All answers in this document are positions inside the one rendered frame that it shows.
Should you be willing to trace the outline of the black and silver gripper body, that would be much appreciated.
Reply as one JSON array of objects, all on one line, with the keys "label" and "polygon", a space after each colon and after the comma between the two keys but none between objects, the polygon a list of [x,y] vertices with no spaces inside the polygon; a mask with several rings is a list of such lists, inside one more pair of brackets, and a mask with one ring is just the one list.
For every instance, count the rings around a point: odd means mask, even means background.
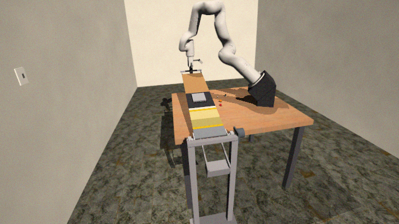
[{"label": "black and silver gripper body", "polygon": [[192,63],[192,66],[193,66],[193,57],[194,57],[194,56],[188,57],[188,67],[191,66],[191,63]]}]

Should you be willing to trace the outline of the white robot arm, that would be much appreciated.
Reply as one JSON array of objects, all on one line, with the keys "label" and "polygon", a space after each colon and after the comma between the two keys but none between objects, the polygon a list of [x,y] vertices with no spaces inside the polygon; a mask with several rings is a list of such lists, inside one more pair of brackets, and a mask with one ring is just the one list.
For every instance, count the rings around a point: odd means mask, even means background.
[{"label": "white robot arm", "polygon": [[235,55],[236,47],[228,33],[225,6],[221,0],[201,1],[193,5],[189,29],[180,38],[179,50],[186,52],[186,56],[194,56],[194,40],[190,38],[197,35],[202,14],[215,15],[215,31],[223,46],[218,53],[219,60],[235,68],[249,82],[248,87],[253,87],[265,73],[257,72],[244,58]]}]

